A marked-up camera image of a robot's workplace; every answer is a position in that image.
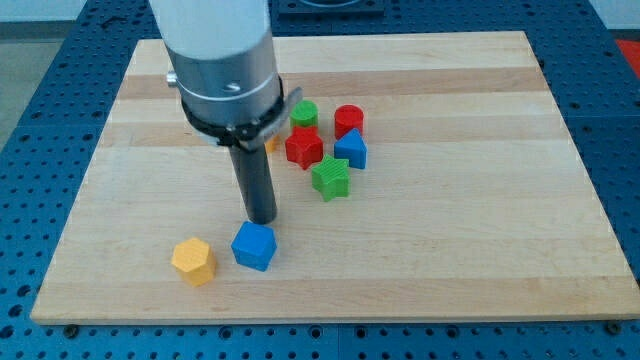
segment wood grain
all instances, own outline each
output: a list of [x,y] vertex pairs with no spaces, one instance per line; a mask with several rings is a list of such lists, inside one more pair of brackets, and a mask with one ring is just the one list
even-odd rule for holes
[[[324,203],[269,155],[278,251],[235,264],[229,156],[187,124],[161,41],[141,41],[39,293],[42,324],[635,318],[640,291],[521,32],[275,39],[287,88],[360,105],[368,168]],[[289,134],[284,128],[281,138]],[[212,245],[184,284],[173,247]]]

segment blue block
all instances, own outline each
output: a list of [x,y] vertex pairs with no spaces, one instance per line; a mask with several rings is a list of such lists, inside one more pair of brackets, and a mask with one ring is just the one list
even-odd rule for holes
[[236,262],[259,271],[265,271],[276,252],[273,229],[245,221],[231,243]]
[[367,165],[367,145],[358,129],[349,131],[333,145],[336,159],[349,159],[349,167],[364,169]]

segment toy block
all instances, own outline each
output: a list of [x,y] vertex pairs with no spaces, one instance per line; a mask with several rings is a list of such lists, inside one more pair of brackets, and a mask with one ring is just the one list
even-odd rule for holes
[[367,165],[367,144],[364,143],[358,129],[349,131],[333,144],[333,156],[336,159],[349,160],[349,167],[364,169]]
[[340,106],[334,116],[336,140],[342,138],[352,129],[360,130],[364,134],[364,112],[355,105]]
[[264,143],[264,149],[267,151],[267,154],[271,154],[274,151],[276,151],[279,143],[280,143],[280,136],[278,136],[277,134],[271,139],[267,140],[267,142]]
[[324,201],[349,196],[349,160],[324,155],[322,162],[311,169],[311,185],[322,194]]
[[296,104],[289,117],[292,128],[318,126],[318,107],[311,100],[302,100]]
[[216,258],[211,246],[195,237],[176,245],[171,264],[180,277],[194,287],[211,281],[216,274]]
[[259,271],[267,270],[277,247],[273,229],[248,221],[231,243],[236,262]]
[[322,161],[324,145],[315,126],[294,127],[284,145],[287,160],[298,163],[303,170],[307,170],[313,163]]

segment red block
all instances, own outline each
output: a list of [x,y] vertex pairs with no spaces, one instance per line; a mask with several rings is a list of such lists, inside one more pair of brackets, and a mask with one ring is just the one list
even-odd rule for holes
[[318,127],[294,126],[291,136],[284,143],[287,160],[298,163],[303,170],[322,161],[324,146],[318,136]]
[[629,40],[616,40],[618,47],[627,58],[629,65],[636,72],[636,76],[640,78],[640,42]]
[[335,135],[340,140],[346,133],[352,129],[358,129],[360,135],[364,135],[364,113],[362,109],[355,105],[342,105],[334,115]]

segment blue pegboard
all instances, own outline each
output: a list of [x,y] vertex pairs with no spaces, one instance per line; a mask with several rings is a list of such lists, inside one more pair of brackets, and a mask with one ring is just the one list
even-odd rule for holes
[[[524,30],[636,277],[639,83],[587,0],[388,0],[275,35]],[[640,322],[41,327],[28,317],[139,39],[143,0],[89,0],[0,155],[0,359],[640,358]]]

